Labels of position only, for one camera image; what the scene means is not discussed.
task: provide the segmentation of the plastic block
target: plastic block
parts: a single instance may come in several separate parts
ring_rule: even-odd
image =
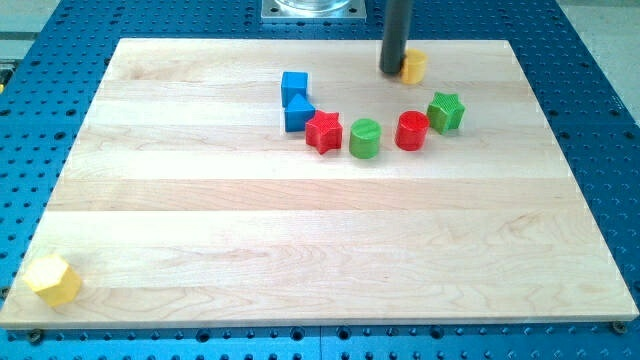
[[[282,74],[282,83],[280,84],[280,92],[282,95],[282,107],[286,107],[296,94],[307,98],[307,81],[309,74],[305,72],[285,71]]]
[[[424,78],[427,69],[427,54],[417,49],[407,49],[402,61],[400,80],[404,84],[417,84]]]
[[[402,150],[416,151],[422,148],[429,129],[429,118],[420,111],[406,111],[398,119],[396,145]]]
[[[359,159],[370,159],[380,150],[380,124],[371,119],[359,119],[351,125],[349,152]]]
[[[457,129],[462,121],[464,105],[458,99],[458,94],[444,94],[436,92],[427,108],[427,117],[431,127],[440,134],[448,130]]]
[[[316,109],[307,99],[296,94],[284,110],[284,130],[304,131],[305,124],[316,114]]]
[[[82,286],[80,276],[55,254],[34,260],[23,280],[51,307],[73,301]]]
[[[338,113],[325,113],[316,110],[306,125],[305,138],[308,145],[315,146],[320,154],[342,147],[342,125],[338,122]]]

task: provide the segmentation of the star-shaped block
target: star-shaped block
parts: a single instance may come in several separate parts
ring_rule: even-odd
[[[342,147],[342,125],[338,122],[338,113],[325,113],[316,110],[315,115],[305,128],[308,145],[315,146],[320,154]]]
[[[282,107],[289,105],[297,94],[307,98],[308,80],[309,74],[305,72],[285,71],[282,74],[282,82],[280,83]]]
[[[55,254],[34,260],[22,279],[51,307],[73,301],[82,285],[80,276]]]
[[[304,126],[314,115],[316,108],[300,94],[284,109],[284,130],[286,132],[304,131]]]
[[[427,108],[427,117],[431,127],[440,134],[448,130],[457,129],[462,121],[464,105],[458,99],[458,94],[443,94],[436,92]]]

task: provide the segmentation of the green cylinder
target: green cylinder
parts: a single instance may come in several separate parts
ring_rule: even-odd
[[[358,159],[370,159],[380,151],[380,124],[371,119],[359,119],[351,125],[349,152]]]

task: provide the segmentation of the yellow cube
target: yellow cube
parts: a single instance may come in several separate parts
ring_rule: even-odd
[[[34,260],[22,278],[49,306],[73,301],[82,279],[59,255],[48,255]]]

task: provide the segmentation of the blue block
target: blue block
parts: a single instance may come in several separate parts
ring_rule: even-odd
[[[282,83],[280,84],[282,107],[286,107],[297,94],[307,98],[308,79],[309,74],[304,72],[285,71],[282,74]]]
[[[315,115],[316,109],[307,99],[296,94],[284,109],[284,130],[286,132],[304,131],[307,121]]]

